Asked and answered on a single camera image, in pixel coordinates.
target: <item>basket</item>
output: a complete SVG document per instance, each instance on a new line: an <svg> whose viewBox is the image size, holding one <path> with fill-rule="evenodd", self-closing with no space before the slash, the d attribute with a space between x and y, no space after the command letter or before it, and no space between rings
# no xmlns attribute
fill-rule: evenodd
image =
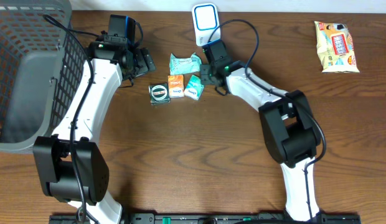
<svg viewBox="0 0 386 224"><path fill-rule="evenodd" d="M0 0L0 151L31 153L64 118L83 73L83 52L49 14L70 25L68 0Z"/></svg>

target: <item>white wall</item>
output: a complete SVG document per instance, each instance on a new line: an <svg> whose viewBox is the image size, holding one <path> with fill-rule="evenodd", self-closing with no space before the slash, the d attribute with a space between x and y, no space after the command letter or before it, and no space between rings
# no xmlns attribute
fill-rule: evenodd
<svg viewBox="0 0 386 224"><path fill-rule="evenodd" d="M74 10L190 11L212 2L220 12L386 13L386 0L70 0Z"/></svg>

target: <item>green connector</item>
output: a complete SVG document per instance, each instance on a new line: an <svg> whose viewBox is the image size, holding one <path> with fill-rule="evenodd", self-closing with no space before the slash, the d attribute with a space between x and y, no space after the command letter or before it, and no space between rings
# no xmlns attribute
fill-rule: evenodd
<svg viewBox="0 0 386 224"><path fill-rule="evenodd" d="M162 224L171 224L171 218L169 217L162 218Z"/></svg>

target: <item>wooden surface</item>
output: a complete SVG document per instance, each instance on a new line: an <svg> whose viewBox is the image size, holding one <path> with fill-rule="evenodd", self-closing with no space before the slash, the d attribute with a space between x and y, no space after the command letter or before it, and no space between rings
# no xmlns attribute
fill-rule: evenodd
<svg viewBox="0 0 386 224"><path fill-rule="evenodd" d="M206 87L202 98L151 106L148 85L164 83L169 56L197 52L189 12L113 12L144 30L156 72L116 91L100 150L109 191L129 207L159 213L257 213L282 210L280 166L267 152L257 112L235 96ZM73 13L75 29L107 30L111 12ZM247 19L261 44L251 68L278 88L309 98L328 150L314 171L316 199L327 212L358 212L363 223L386 223L386 15L220 13ZM360 73L321 73L313 21L346 23ZM228 51L246 61L255 38L243 24L222 31ZM91 39L80 37L83 45ZM32 155L0 153L0 223L46 223L75 210L40 189Z"/></svg>

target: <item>small packet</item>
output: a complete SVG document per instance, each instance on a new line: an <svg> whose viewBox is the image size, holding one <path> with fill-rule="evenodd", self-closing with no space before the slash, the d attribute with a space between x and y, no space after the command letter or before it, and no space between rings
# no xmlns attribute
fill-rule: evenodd
<svg viewBox="0 0 386 224"><path fill-rule="evenodd" d="M356 67L354 43L345 24L315 21L318 56L322 72L359 72Z"/></svg>
<svg viewBox="0 0 386 224"><path fill-rule="evenodd" d="M200 78L192 75L189 80L186 89L184 91L185 96L192 98L193 100L199 100L201 93L204 90L204 86L201 85Z"/></svg>
<svg viewBox="0 0 386 224"><path fill-rule="evenodd" d="M201 59L195 53L190 58L176 58L171 54L169 60L169 72L171 75L183 75L193 72L199 72Z"/></svg>
<svg viewBox="0 0 386 224"><path fill-rule="evenodd" d="M168 76L169 97L177 98L183 97L183 75L169 75Z"/></svg>
<svg viewBox="0 0 386 224"><path fill-rule="evenodd" d="M158 84L149 86L150 103L158 105L162 103L169 103L171 101L168 94L168 84Z"/></svg>

